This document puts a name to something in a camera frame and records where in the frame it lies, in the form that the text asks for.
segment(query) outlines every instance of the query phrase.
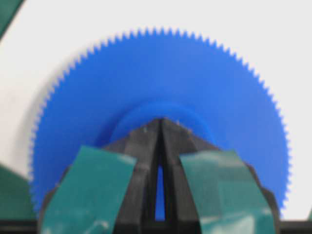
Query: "white surface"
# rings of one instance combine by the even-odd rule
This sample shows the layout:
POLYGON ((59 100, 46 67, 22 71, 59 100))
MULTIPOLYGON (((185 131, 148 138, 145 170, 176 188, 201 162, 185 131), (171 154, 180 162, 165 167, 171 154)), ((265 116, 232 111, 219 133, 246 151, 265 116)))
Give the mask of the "white surface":
POLYGON ((311 1, 34 1, 0 41, 0 162, 27 176, 30 129, 45 88, 86 47, 122 32, 172 27, 237 52, 265 81, 288 126, 293 156, 285 218, 312 206, 311 1))

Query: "green object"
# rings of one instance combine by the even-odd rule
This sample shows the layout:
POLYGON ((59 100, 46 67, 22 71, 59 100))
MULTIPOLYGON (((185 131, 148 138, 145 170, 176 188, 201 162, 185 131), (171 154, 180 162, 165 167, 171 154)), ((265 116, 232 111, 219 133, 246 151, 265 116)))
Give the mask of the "green object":
POLYGON ((28 181, 0 165, 0 219, 34 219, 28 181))
POLYGON ((0 38, 10 24, 22 0, 0 0, 0 38))
POLYGON ((203 234, 274 234, 266 199, 233 151, 182 155, 203 234))
POLYGON ((135 162, 82 147, 47 207, 42 233, 112 233, 135 162))

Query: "green tape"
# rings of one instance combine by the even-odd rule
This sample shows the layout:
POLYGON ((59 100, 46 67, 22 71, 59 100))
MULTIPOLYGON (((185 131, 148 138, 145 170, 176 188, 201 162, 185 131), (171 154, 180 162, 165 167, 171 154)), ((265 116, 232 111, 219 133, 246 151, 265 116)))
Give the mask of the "green tape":
POLYGON ((233 151, 181 155, 203 234, 274 234, 270 207, 233 151))
POLYGON ((44 215, 44 234, 110 234, 136 160, 82 147, 44 215))
POLYGON ((34 219, 28 181, 0 165, 0 219, 34 219))
POLYGON ((22 0, 1 0, 0 1, 0 38, 10 24, 14 14, 19 8, 22 0))

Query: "blue plastic gear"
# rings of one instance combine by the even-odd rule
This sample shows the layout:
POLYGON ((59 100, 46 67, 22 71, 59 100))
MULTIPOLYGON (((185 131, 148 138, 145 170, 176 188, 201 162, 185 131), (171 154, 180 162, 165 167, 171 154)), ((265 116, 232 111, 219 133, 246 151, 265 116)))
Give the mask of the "blue plastic gear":
POLYGON ((153 117, 180 121, 236 150, 282 207, 289 173, 284 126, 259 77, 229 50, 186 33, 139 32, 95 48, 64 78, 34 139, 36 211, 81 145, 102 147, 153 117))

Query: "black plastic part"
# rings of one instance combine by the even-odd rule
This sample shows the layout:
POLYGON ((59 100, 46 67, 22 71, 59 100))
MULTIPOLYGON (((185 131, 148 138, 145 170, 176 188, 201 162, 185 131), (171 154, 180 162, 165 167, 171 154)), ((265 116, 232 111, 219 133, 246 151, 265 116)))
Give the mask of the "black plastic part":
MULTIPOLYGON (((204 150, 219 150, 217 147, 194 136, 188 129, 168 119, 155 119, 132 131, 126 138, 105 146, 104 149, 137 158, 134 172, 115 221, 114 234, 201 233, 199 217, 179 156, 204 150), (155 221, 159 165, 163 167, 164 176, 166 217, 164 221, 155 221)), ((254 169, 250 165, 246 165, 272 210, 276 233, 312 234, 312 222, 279 221, 274 195, 261 186, 254 169)), ((45 207, 55 190, 56 188, 46 196, 40 214, 39 227, 45 207)), ((27 228, 12 221, 9 224, 27 228)))
MULTIPOLYGON (((312 221, 279 222, 281 234, 312 234, 312 221)), ((145 222, 143 233, 173 234, 169 222, 145 222)), ((39 234, 36 220, 0 220, 0 234, 39 234)))

